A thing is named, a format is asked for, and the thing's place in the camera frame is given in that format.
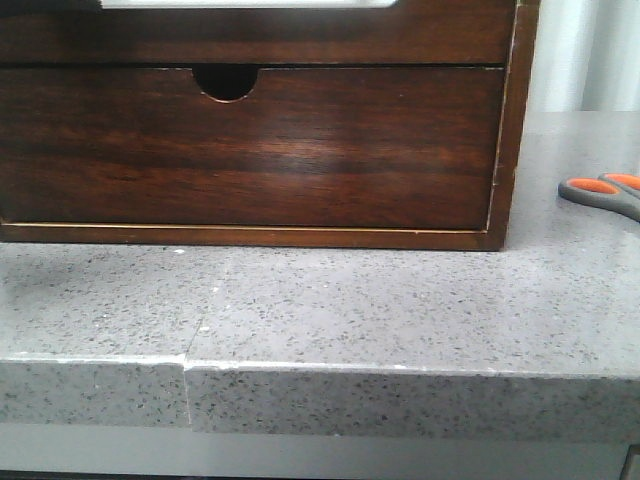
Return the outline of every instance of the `scissors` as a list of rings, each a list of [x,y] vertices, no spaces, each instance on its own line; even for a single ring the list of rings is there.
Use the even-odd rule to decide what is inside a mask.
[[[605,173],[598,179],[569,178],[558,185],[558,195],[575,203],[603,208],[640,222],[640,177]]]

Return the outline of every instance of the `wooden drawer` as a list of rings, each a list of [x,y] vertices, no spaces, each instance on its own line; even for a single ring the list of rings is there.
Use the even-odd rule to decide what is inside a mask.
[[[499,249],[538,3],[0,19],[0,239]]]
[[[126,10],[0,19],[5,63],[505,64],[514,0],[386,9]]]
[[[216,86],[206,68],[196,72]],[[8,222],[481,230],[503,76],[264,68],[246,98],[222,103],[190,69],[4,70],[2,213]]]

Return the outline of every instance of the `white object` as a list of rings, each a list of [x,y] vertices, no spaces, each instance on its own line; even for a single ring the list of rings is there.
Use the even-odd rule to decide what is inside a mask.
[[[529,109],[640,110],[640,2],[543,0]]]
[[[102,0],[102,8],[385,8],[397,0]]]

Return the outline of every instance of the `white wall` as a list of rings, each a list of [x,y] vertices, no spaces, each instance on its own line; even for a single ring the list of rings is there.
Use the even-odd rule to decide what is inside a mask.
[[[640,110],[640,0],[543,0],[529,108]]]

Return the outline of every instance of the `speckled countertop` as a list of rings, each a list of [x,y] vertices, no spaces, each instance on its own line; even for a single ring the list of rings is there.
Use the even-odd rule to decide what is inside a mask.
[[[0,422],[640,442],[640,114],[528,119],[501,253],[0,245]]]

